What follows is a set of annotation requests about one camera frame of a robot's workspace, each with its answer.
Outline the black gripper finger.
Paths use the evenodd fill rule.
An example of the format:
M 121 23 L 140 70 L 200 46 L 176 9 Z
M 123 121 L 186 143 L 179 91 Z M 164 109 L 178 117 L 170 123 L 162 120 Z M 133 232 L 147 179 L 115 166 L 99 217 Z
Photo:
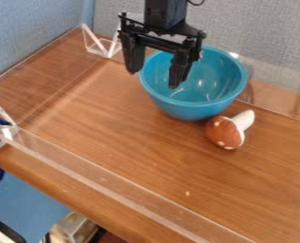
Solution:
M 178 85 L 186 80 L 191 63 L 190 52 L 178 50 L 171 59 L 171 65 L 168 68 L 168 87 L 171 89 L 176 88 Z
M 129 74 L 135 74 L 143 67 L 144 46 L 139 43 L 135 34 L 121 32 L 119 37 L 121 42 L 125 69 Z

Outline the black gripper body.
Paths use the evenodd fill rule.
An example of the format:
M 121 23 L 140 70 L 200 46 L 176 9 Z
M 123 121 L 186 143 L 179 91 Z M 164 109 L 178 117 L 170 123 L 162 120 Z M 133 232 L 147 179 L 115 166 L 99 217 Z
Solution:
M 121 12 L 121 32 L 135 34 L 144 48 L 151 47 L 172 55 L 178 50 L 190 52 L 191 61 L 199 59 L 202 41 L 206 33 L 187 23 L 187 6 L 200 6 L 203 1 L 191 0 L 144 0 L 143 17 L 136 20 Z

